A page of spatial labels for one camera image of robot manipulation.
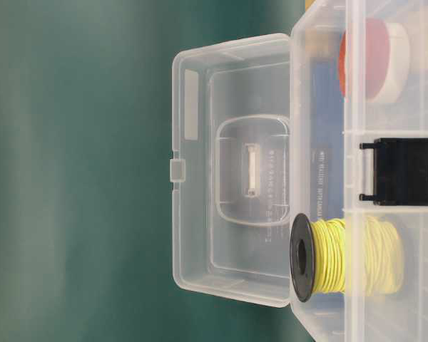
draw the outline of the black plastic part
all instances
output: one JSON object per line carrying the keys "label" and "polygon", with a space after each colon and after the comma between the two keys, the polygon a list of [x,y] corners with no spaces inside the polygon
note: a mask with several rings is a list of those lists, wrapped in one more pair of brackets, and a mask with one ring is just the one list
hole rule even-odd
{"label": "black plastic part", "polygon": [[428,205],[428,138],[380,138],[360,149],[374,150],[374,193],[360,201]]}
{"label": "black plastic part", "polygon": [[298,214],[292,225],[290,271],[298,299],[308,301],[314,289],[315,248],[311,224],[304,214]]}

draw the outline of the open lid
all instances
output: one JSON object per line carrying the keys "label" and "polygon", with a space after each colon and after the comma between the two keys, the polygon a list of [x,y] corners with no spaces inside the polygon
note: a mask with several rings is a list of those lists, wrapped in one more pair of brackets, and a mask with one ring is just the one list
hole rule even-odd
{"label": "open lid", "polygon": [[290,38],[197,48],[173,62],[173,276],[268,306],[290,296]]}

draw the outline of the rectangular label area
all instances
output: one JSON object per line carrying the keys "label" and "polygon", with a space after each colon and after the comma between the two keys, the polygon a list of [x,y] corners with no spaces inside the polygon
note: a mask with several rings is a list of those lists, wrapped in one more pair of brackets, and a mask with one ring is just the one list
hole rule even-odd
{"label": "rectangular label area", "polygon": [[184,86],[184,137],[198,139],[198,73],[185,71]]}

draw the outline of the spool center hole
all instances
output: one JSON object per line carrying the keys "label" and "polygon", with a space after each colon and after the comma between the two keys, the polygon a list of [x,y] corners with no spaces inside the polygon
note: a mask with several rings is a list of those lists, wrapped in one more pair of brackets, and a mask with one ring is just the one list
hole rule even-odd
{"label": "spool center hole", "polygon": [[306,246],[305,243],[300,240],[298,242],[298,251],[297,251],[297,259],[300,274],[304,274],[306,272]]}

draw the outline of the yellow wire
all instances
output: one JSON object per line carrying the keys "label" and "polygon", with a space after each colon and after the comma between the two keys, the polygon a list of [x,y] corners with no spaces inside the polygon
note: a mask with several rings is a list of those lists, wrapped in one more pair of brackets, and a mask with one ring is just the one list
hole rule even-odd
{"label": "yellow wire", "polygon": [[[345,220],[311,223],[315,245],[313,293],[345,291]],[[393,294],[404,278],[403,249],[389,222],[367,216],[365,223],[365,293]]]}

